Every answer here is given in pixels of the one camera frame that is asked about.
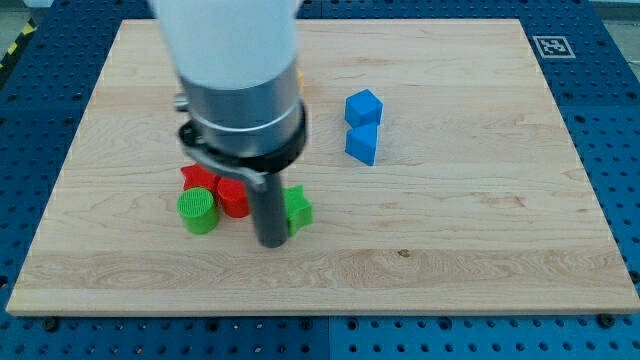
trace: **blue cube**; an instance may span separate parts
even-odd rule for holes
[[[375,123],[382,119],[382,102],[371,91],[362,90],[347,98],[344,118],[351,127]]]
[[[366,124],[347,131],[344,151],[369,166],[375,162],[377,146],[378,124]]]

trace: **yellow and black tape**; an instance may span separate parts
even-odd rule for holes
[[[20,34],[16,40],[9,46],[6,54],[2,60],[0,60],[0,90],[4,87],[13,69],[16,67],[18,60],[27,48],[27,44],[31,41],[35,35],[36,25],[33,20],[29,20],[27,24],[22,28]]]

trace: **blue pegboard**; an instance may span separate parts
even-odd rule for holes
[[[518,18],[575,58],[534,50],[630,269],[640,268],[640,86],[582,0],[306,0],[303,18]],[[120,21],[144,0],[58,0],[0,92],[3,309]],[[59,320],[0,312],[0,359],[640,358],[640,316]]]

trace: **wooden table surface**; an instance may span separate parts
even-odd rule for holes
[[[153,21],[125,21],[8,304],[14,315],[586,314],[640,309],[516,20],[301,21],[310,139],[284,173],[315,223],[191,235]],[[384,102],[376,166],[344,99]]]

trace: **red block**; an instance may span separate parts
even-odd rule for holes
[[[216,199],[222,205],[224,212],[232,218],[242,218],[249,215],[247,191],[240,181],[222,178],[218,183]]]
[[[220,176],[205,170],[198,164],[185,166],[181,168],[180,171],[182,171],[182,175],[184,175],[185,191],[194,187],[201,187],[215,195]]]

